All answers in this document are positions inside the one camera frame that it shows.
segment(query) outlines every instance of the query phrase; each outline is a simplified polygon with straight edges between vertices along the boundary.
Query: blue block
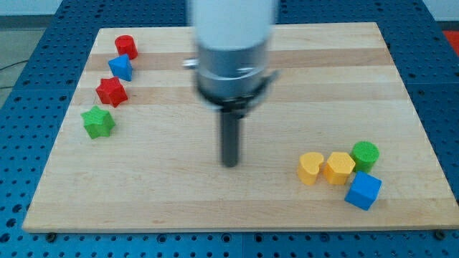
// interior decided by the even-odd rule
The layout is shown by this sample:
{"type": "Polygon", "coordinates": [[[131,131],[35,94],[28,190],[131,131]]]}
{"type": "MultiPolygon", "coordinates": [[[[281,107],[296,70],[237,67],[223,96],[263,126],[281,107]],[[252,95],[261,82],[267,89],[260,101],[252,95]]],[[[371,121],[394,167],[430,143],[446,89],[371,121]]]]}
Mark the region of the blue block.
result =
{"type": "Polygon", "coordinates": [[[344,200],[360,209],[368,211],[370,206],[376,201],[381,185],[382,181],[378,178],[358,171],[344,200]]]}
{"type": "Polygon", "coordinates": [[[132,80],[132,66],[128,54],[123,54],[115,59],[108,61],[113,76],[130,82],[132,80]]]}

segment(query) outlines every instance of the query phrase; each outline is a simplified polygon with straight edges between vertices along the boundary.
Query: green cylinder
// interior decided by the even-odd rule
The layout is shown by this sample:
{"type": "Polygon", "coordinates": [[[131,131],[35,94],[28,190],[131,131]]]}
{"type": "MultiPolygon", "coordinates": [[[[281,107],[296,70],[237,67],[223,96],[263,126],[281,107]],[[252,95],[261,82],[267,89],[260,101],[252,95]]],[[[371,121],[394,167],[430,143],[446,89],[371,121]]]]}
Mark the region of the green cylinder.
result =
{"type": "Polygon", "coordinates": [[[360,141],[352,148],[351,157],[356,162],[354,172],[369,173],[379,158],[379,150],[373,143],[360,141]]]}

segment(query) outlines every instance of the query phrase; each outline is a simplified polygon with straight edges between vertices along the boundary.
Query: white cylinder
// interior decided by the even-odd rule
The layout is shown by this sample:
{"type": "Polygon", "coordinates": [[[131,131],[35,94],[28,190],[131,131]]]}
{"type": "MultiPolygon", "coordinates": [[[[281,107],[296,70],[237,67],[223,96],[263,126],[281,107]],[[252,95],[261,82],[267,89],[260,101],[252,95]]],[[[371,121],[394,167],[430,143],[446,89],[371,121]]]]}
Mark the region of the white cylinder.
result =
{"type": "Polygon", "coordinates": [[[239,50],[263,43],[275,23],[276,0],[190,0],[198,44],[239,50]]]}

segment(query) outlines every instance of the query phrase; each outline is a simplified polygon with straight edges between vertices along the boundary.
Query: blue pegboard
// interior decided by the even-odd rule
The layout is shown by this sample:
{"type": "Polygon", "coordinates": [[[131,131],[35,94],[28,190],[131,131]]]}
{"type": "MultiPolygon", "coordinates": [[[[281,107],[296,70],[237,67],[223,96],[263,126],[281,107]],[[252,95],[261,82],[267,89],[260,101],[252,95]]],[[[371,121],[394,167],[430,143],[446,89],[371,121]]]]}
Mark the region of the blue pegboard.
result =
{"type": "MultiPolygon", "coordinates": [[[[0,257],[459,257],[459,231],[46,234],[21,230],[103,27],[184,26],[185,1],[64,0],[0,111],[0,257]]],[[[278,23],[377,22],[459,198],[459,70],[420,0],[280,0],[278,23]]]]}

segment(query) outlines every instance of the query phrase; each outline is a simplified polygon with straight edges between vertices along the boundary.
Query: black metal rod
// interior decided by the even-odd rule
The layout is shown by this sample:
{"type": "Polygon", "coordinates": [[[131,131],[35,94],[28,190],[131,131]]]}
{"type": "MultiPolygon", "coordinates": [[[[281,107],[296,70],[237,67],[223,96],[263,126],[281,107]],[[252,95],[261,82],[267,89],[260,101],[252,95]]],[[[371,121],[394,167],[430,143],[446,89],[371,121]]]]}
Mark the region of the black metal rod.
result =
{"type": "Polygon", "coordinates": [[[222,163],[234,167],[239,161],[239,120],[240,115],[234,112],[220,113],[220,149],[222,163]]]}

